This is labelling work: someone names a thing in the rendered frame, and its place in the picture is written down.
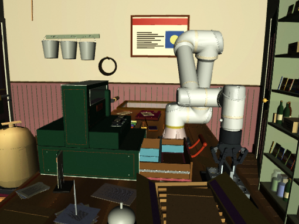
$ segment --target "black ring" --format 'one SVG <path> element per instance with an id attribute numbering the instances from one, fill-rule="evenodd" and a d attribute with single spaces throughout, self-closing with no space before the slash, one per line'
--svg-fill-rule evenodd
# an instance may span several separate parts
<path id="1" fill-rule="evenodd" d="M 109 59 L 109 60 L 111 59 L 111 60 L 114 62 L 114 64 L 115 64 L 115 69 L 114 69 L 113 72 L 107 73 L 107 72 L 105 72 L 105 71 L 103 70 L 103 68 L 102 68 L 102 64 L 103 64 L 104 60 L 106 60 L 106 59 Z M 100 70 L 100 72 L 101 72 L 103 75 L 105 75 L 105 76 L 111 76 L 112 74 L 115 73 L 115 71 L 116 71 L 116 69 L 117 69 L 116 61 L 115 61 L 114 59 L 110 58 L 110 57 L 104 57 L 102 60 L 100 60 L 100 63 L 98 64 L 98 69 Z"/>

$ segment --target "door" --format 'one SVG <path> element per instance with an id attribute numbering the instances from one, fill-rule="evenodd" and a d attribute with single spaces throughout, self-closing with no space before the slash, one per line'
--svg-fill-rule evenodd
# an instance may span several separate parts
<path id="1" fill-rule="evenodd" d="M 274 12 L 269 12 L 269 19 L 266 20 L 266 33 L 265 33 L 265 46 L 264 46 L 264 58 L 263 58 L 263 68 L 261 77 L 261 91 L 260 91 L 260 101 L 259 101 L 259 115 L 257 120 L 256 128 L 256 158 L 258 162 L 258 168 L 260 167 L 264 139 L 266 133 L 266 125 L 268 120 L 268 110 L 269 103 L 263 102 L 263 99 L 270 100 L 271 84 L 272 84 L 272 74 L 273 74 L 273 63 L 274 63 L 274 51 L 276 44 L 276 30 L 277 30 L 277 17 L 278 17 L 278 3 L 274 8 Z"/>
<path id="2" fill-rule="evenodd" d="M 8 72 L 5 19 L 0 19 L 0 129 L 1 123 L 13 121 L 11 82 Z"/>

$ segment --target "large tan pot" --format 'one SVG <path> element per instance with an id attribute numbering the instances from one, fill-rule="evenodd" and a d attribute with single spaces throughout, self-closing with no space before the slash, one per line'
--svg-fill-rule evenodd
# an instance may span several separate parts
<path id="1" fill-rule="evenodd" d="M 1 123 L 0 186 L 17 188 L 39 170 L 36 140 L 26 127 L 15 127 L 21 121 Z"/>

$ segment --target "wooden table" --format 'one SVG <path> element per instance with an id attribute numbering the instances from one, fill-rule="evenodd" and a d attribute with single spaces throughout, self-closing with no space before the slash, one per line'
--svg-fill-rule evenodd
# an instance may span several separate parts
<path id="1" fill-rule="evenodd" d="M 117 111 L 114 110 L 111 114 L 116 115 Z M 130 114 L 132 120 L 135 120 L 135 116 L 139 111 L 132 111 Z M 165 112 L 161 112 L 159 121 L 148 121 L 148 125 L 155 125 L 158 127 L 158 132 L 148 132 L 148 138 L 158 138 L 163 133 L 163 125 L 165 124 Z M 186 124 L 185 131 L 189 137 L 191 144 L 194 144 L 198 139 L 198 134 L 203 134 L 208 146 L 195 158 L 193 158 L 193 177 L 192 181 L 202 181 L 200 171 L 204 171 L 206 167 L 218 167 L 213 161 L 210 152 L 210 146 L 216 146 L 218 141 L 212 134 L 210 129 L 205 124 Z M 199 143 L 196 147 L 191 149 L 191 154 L 195 154 L 202 144 Z M 105 201 L 91 197 L 91 195 L 99 189 L 104 183 L 115 184 L 118 186 L 124 186 L 127 188 L 136 189 L 136 181 L 118 181 L 108 179 L 94 179 L 94 178 L 77 178 L 77 177 L 65 177 L 66 181 L 75 180 L 77 203 L 89 204 L 90 207 L 101 209 L 98 213 L 98 223 L 107 224 L 108 214 L 112 208 L 119 204 L 114 202 Z M 53 190 L 57 184 L 56 176 L 41 175 L 36 173 L 29 180 L 27 180 L 18 189 L 22 189 L 26 186 L 30 186 L 37 182 L 43 182 L 50 186 L 50 189 L 37 194 L 29 199 L 20 199 L 15 193 L 11 193 L 0 203 L 0 222 L 1 223 L 14 223 L 12 218 L 16 218 L 18 222 L 22 220 L 22 224 L 32 223 L 53 223 L 56 216 L 54 213 L 59 212 L 66 208 L 70 203 L 74 203 L 73 188 L 69 194 L 56 194 Z M 137 200 L 131 204 L 130 208 L 135 212 L 137 210 Z"/>

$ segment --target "cream wall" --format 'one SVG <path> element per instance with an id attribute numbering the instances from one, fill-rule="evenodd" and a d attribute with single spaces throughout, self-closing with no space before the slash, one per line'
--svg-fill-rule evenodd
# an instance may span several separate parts
<path id="1" fill-rule="evenodd" d="M 179 83 L 176 58 L 130 56 L 131 15 L 190 15 L 190 30 L 218 30 L 225 47 L 215 61 L 212 84 L 260 85 L 267 0 L 4 0 L 12 82 Z M 99 33 L 93 61 L 45 59 L 45 35 Z M 117 62 L 104 76 L 98 63 Z M 114 70 L 105 60 L 103 69 Z"/>

